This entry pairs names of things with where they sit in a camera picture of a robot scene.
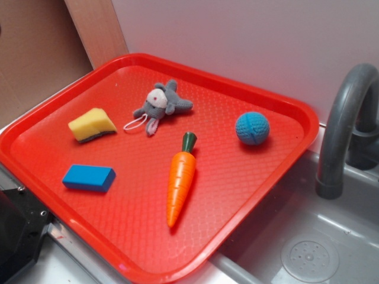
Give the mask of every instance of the blue rectangular block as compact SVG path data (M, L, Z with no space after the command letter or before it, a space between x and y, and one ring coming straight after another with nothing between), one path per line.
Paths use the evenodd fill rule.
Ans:
M115 177L111 167L73 164L63 178L63 184L71 189L107 192Z

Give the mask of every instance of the sponge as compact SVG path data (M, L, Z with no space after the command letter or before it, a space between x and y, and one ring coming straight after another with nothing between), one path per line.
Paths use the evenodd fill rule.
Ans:
M69 123L75 138L84 143L108 133L117 132L107 113L101 108L93 108Z

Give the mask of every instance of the faucet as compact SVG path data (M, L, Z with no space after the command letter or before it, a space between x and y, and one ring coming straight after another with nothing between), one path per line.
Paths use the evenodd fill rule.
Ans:
M343 80L327 120L316 175L316 192L322 198L341 196L345 158L361 170L379 163L378 99L378 70L356 65Z

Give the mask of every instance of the cardboard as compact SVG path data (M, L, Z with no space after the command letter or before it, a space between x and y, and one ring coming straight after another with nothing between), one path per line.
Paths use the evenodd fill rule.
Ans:
M0 128L92 70L65 2L0 2Z

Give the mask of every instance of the plush toy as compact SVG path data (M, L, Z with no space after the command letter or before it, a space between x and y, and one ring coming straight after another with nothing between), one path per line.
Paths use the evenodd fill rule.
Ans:
M193 103L187 99L181 99L176 93L178 84L175 80L169 80L166 86L162 83L156 83L154 87L155 89L147 95L146 102L142 108L133 112L135 120L126 124L124 130L139 127L149 118L150 120L146 125L146 134L151 136L155 134L159 121L165 115L180 114L192 109ZM137 126L129 127L139 120L143 121Z

